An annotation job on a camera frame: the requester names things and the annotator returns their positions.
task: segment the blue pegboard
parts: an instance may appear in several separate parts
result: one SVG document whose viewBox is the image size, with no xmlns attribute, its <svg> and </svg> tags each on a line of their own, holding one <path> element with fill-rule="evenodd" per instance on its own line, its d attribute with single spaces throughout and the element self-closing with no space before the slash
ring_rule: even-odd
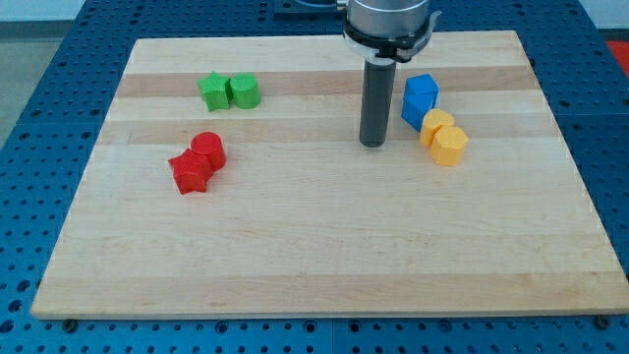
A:
<svg viewBox="0 0 629 354">
<path fill-rule="evenodd" d="M 629 93 L 576 0 L 432 0 L 439 30 L 516 30 L 629 271 Z M 322 34 L 340 16 L 271 1 L 87 0 L 0 151 L 0 353 L 629 352 L 629 318 L 61 322 L 29 314 L 139 37 Z"/>
</svg>

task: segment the wooden board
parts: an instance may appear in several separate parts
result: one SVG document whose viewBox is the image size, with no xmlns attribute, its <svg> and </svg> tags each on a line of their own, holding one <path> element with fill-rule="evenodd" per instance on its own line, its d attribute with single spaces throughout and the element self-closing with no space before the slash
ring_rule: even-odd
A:
<svg viewBox="0 0 629 354">
<path fill-rule="evenodd" d="M 629 285 L 517 35 L 436 33 L 399 67 L 384 148 L 357 142 L 363 61 L 338 36 L 136 43 L 32 312 L 42 319 L 610 314 Z M 196 80 L 254 72 L 208 113 Z M 430 72 L 471 141 L 435 165 L 400 118 Z M 167 165 L 215 131 L 228 164 Z"/>
</svg>

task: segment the green cylinder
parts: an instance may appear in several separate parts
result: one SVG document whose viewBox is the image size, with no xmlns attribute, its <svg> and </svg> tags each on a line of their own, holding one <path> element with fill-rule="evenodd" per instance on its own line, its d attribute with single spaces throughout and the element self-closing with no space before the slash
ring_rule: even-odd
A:
<svg viewBox="0 0 629 354">
<path fill-rule="evenodd" d="M 238 74 L 230 80 L 229 85 L 234 95 L 234 103 L 243 109 L 252 109 L 259 105 L 259 90 L 254 74 Z"/>
</svg>

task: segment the yellow cube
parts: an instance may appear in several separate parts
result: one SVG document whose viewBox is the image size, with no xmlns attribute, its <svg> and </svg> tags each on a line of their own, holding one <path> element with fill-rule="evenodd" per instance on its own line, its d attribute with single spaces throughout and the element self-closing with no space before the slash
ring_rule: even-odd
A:
<svg viewBox="0 0 629 354">
<path fill-rule="evenodd" d="M 441 127 L 434 135 L 430 156 L 441 166 L 455 166 L 463 157 L 468 136 L 459 127 Z"/>
<path fill-rule="evenodd" d="M 434 134 L 441 127 L 453 127 L 454 117 L 444 110 L 431 109 L 424 116 L 422 122 L 422 130 L 420 131 L 420 144 L 429 147 L 432 145 Z"/>
</svg>

